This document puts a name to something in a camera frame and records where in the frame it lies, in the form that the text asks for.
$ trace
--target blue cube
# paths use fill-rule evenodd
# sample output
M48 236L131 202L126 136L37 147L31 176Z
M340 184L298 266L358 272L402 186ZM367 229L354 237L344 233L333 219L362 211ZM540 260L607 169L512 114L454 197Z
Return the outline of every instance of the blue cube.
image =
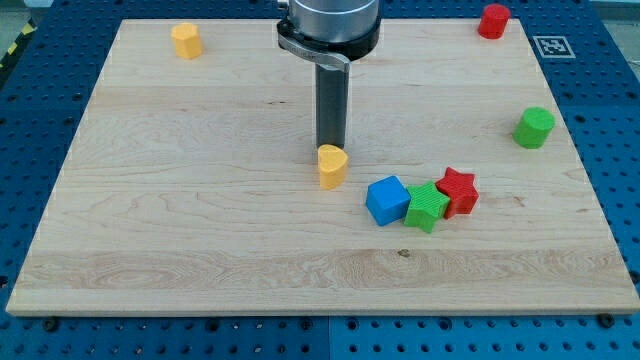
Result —
M395 176L377 181L367 190L367 208L380 226L405 217L410 201L409 192Z

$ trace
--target wooden board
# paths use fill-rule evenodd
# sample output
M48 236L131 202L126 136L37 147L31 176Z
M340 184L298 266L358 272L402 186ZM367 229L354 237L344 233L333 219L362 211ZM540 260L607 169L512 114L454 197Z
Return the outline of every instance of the wooden board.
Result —
M316 173L313 65L273 21L124 21L11 296L18 316L631 313L640 303L518 21L385 21L354 64L345 184ZM558 126L511 139L529 106ZM378 227L367 185L474 172L471 216Z

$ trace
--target green cylinder block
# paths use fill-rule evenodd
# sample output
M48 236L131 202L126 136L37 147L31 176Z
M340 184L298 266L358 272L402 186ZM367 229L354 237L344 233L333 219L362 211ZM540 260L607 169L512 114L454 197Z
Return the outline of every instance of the green cylinder block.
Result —
M556 125L556 119L546 109L527 108L513 132L513 140L527 149L538 149Z

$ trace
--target red cylinder block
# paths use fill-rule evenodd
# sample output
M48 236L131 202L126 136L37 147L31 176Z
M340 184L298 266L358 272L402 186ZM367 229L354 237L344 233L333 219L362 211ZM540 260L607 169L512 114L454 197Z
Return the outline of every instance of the red cylinder block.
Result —
M499 39L504 33L511 11L500 4L487 5L482 13L478 33L487 39Z

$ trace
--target blue pegboard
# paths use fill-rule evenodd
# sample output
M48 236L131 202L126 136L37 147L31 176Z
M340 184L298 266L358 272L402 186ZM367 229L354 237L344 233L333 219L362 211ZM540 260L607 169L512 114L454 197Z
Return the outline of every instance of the blue pegboard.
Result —
M383 0L386 17L475 18L493 1ZM498 1L575 58L541 68L624 260L640 274L640 84L588 2ZM0 92L0 304L6 306L121 19L277 18L275 0L57 0ZM16 319L13 358L640 358L640 316Z

